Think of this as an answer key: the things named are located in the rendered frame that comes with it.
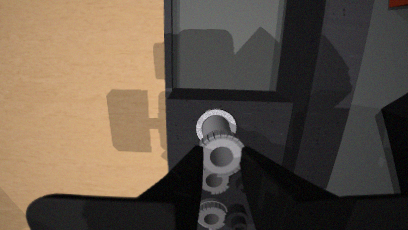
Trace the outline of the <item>grey flanged bushing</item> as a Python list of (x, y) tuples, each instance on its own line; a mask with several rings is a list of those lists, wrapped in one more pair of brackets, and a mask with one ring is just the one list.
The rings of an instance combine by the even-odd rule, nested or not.
[(244, 145), (240, 137), (231, 132), (224, 117), (211, 116), (204, 122), (199, 145), (203, 147), (203, 168), (207, 171), (216, 173), (217, 177), (222, 177), (222, 174), (227, 177), (240, 170)]

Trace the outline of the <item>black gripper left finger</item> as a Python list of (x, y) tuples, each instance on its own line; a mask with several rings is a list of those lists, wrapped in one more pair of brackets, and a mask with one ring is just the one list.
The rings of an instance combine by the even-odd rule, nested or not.
[(42, 196), (27, 207), (27, 223), (30, 230), (197, 230), (203, 158), (194, 146), (138, 197)]

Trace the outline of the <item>black long square bar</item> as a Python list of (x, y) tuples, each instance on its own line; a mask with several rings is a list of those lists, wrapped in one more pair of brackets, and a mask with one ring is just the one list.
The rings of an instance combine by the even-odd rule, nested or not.
[(293, 102), (283, 167), (327, 189), (374, 0), (287, 0), (276, 93)]

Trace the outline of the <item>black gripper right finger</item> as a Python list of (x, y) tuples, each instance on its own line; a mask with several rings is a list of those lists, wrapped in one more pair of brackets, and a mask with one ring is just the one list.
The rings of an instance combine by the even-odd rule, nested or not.
[(256, 230), (408, 229), (408, 193), (339, 197), (249, 146), (240, 169)]

